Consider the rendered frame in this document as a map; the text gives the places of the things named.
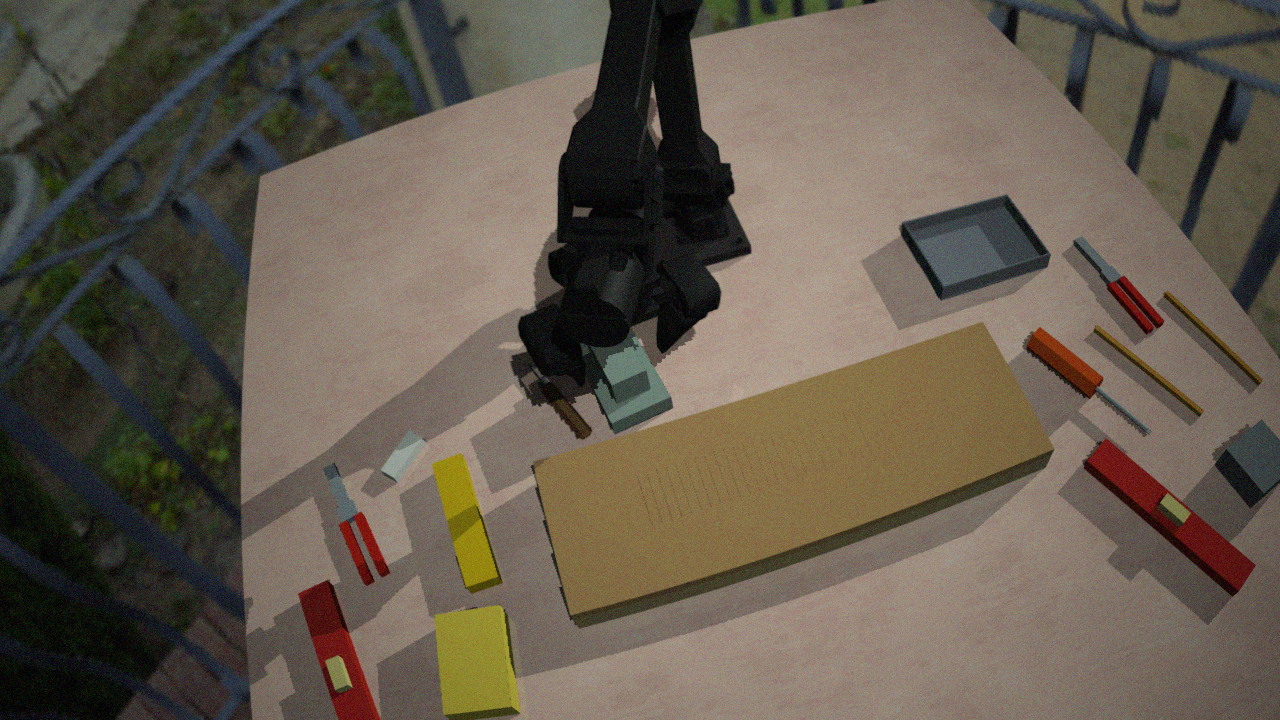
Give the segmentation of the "brown wooden rod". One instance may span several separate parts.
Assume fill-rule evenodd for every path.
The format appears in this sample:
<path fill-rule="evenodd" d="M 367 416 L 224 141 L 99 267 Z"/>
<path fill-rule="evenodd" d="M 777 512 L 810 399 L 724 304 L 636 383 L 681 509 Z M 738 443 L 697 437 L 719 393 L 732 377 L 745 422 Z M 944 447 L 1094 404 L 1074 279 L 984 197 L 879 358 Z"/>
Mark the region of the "brown wooden rod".
<path fill-rule="evenodd" d="M 1238 355 L 1234 354 L 1233 350 L 1228 347 L 1228 345 L 1222 343 L 1222 341 L 1216 334 L 1213 334 L 1213 332 L 1210 331 L 1210 328 L 1207 325 L 1204 325 L 1196 315 L 1193 315 L 1193 313 L 1190 313 L 1190 310 L 1188 310 L 1184 305 L 1181 305 L 1181 302 L 1178 299 L 1175 299 L 1172 296 L 1172 293 L 1169 293 L 1169 291 L 1167 291 L 1167 292 L 1165 292 L 1164 297 L 1167 299 L 1169 302 L 1172 304 L 1174 307 L 1178 307 L 1178 310 L 1184 316 L 1187 316 L 1187 319 L 1189 319 L 1189 322 L 1192 324 L 1194 324 L 1202 333 L 1204 333 L 1204 336 L 1207 336 L 1207 338 L 1210 338 L 1211 342 L 1213 342 L 1213 345 L 1219 346 L 1219 348 L 1222 350 L 1222 354 L 1226 354 L 1228 357 L 1230 357 L 1233 360 L 1233 363 L 1235 363 L 1236 366 L 1239 366 L 1242 369 L 1242 372 L 1245 373 L 1245 375 L 1249 375 L 1251 379 L 1257 386 L 1260 386 L 1260 383 L 1263 379 L 1261 379 L 1260 375 L 1257 375 L 1256 372 L 1253 372 L 1251 369 L 1251 366 L 1245 365 L 1245 363 L 1243 363 L 1242 357 L 1238 357 Z"/>
<path fill-rule="evenodd" d="M 1135 354 L 1132 354 L 1130 350 L 1128 350 L 1125 346 L 1123 346 L 1117 340 L 1114 340 L 1114 337 L 1111 334 L 1108 334 L 1107 332 L 1105 332 L 1102 328 L 1100 328 L 1100 325 L 1094 327 L 1094 333 L 1098 334 L 1100 338 L 1105 340 L 1108 345 L 1111 345 L 1120 354 L 1123 354 L 1123 356 L 1126 357 L 1128 360 L 1130 360 L 1130 363 L 1134 363 L 1138 368 L 1140 368 L 1140 370 L 1144 372 L 1146 374 L 1148 374 L 1149 378 L 1153 378 L 1153 380 L 1156 380 L 1158 383 L 1158 386 L 1164 387 L 1164 389 L 1167 389 L 1170 392 L 1170 395 L 1172 395 L 1181 404 L 1184 404 L 1187 407 L 1189 407 L 1190 411 L 1196 413 L 1197 416 L 1202 415 L 1202 413 L 1204 411 L 1202 407 L 1199 407 L 1196 402 L 1193 402 L 1189 397 L 1187 397 L 1187 395 L 1181 393 L 1180 389 L 1178 389 L 1169 380 L 1166 380 L 1162 375 L 1160 375 L 1158 372 L 1155 372 L 1153 368 L 1151 368 L 1151 366 L 1148 366 L 1148 364 L 1143 363 L 1140 360 L 1140 357 L 1137 357 Z"/>

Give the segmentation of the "tan floor panel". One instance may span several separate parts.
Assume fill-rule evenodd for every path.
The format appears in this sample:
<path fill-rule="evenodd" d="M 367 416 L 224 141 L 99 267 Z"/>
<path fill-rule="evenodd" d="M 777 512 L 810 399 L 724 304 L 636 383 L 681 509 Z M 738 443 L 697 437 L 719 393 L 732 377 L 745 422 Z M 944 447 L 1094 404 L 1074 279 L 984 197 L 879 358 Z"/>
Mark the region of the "tan floor panel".
<path fill-rule="evenodd" d="M 865 541 L 1052 454 L 979 322 L 532 464 L 581 629 Z"/>

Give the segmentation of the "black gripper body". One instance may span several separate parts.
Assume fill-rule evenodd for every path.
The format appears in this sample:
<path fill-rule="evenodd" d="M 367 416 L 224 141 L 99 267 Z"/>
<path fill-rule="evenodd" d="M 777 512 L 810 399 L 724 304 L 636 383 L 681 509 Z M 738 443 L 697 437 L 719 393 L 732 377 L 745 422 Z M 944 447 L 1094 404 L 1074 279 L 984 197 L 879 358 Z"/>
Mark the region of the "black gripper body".
<path fill-rule="evenodd" d="M 631 325 L 659 316 L 657 305 L 672 301 L 678 311 L 701 316 L 718 309 L 721 288 L 701 261 L 691 254 L 657 265 L 644 274 Z M 518 319 L 518 337 L 541 375 L 556 375 L 582 359 L 580 342 L 562 331 L 558 304 Z"/>

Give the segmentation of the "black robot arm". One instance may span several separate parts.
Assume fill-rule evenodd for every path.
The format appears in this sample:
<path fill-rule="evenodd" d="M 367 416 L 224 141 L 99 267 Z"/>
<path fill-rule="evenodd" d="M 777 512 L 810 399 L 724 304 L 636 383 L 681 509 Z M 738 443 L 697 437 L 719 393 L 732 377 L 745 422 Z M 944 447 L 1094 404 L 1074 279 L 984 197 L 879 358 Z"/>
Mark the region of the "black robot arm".
<path fill-rule="evenodd" d="M 550 277 L 568 286 L 558 323 L 582 345 L 627 338 L 654 263 L 663 200 L 675 202 L 678 243 L 730 234 L 722 204 L 733 193 L 731 163 L 721 163 L 701 129 L 692 68 L 689 33 L 703 1 L 609 0 L 593 108 L 561 156 L 557 242 L 566 245 L 548 254 Z M 652 81 L 658 150 L 646 128 Z M 573 206 L 593 210 L 572 218 Z"/>

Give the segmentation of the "orange-handled awl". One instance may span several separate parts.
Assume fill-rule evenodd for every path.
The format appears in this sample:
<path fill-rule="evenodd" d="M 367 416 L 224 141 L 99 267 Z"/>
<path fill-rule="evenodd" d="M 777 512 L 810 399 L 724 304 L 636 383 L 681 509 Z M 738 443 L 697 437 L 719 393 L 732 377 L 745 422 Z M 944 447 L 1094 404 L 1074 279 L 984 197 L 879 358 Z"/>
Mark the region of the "orange-handled awl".
<path fill-rule="evenodd" d="M 1119 409 L 1125 416 L 1134 421 L 1140 429 L 1143 429 L 1148 436 L 1152 430 L 1146 427 L 1137 416 L 1128 413 L 1125 407 L 1111 398 L 1103 389 L 1100 388 L 1103 382 L 1103 375 L 1094 372 L 1088 364 L 1076 357 L 1069 348 L 1065 348 L 1057 340 L 1055 340 L 1050 333 L 1044 332 L 1041 327 L 1036 331 L 1027 347 L 1032 354 L 1041 357 L 1044 364 L 1048 364 L 1053 372 L 1059 372 L 1062 378 L 1065 378 L 1071 386 L 1082 391 L 1088 398 L 1091 398 L 1096 392 L 1108 400 L 1114 407 Z"/>

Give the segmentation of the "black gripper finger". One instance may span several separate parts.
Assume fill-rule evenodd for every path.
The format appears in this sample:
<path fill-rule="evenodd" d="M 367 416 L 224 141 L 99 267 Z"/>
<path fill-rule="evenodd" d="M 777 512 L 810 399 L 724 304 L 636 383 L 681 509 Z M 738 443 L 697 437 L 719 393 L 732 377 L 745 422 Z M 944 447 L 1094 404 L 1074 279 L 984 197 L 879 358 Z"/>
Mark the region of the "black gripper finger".
<path fill-rule="evenodd" d="M 657 347 L 660 350 L 660 354 L 666 354 L 680 337 L 707 315 L 708 313 L 696 318 L 689 316 L 685 310 L 678 311 L 671 300 L 660 304 L 657 322 Z"/>
<path fill-rule="evenodd" d="M 585 363 L 582 361 L 582 359 L 579 361 L 579 364 L 576 366 L 572 366 L 572 368 L 570 368 L 570 369 L 567 369 L 564 372 L 561 372 L 561 373 L 558 373 L 556 375 L 564 375 L 564 374 L 572 377 L 573 380 L 577 383 L 577 386 L 582 387 L 584 382 L 585 382 Z"/>

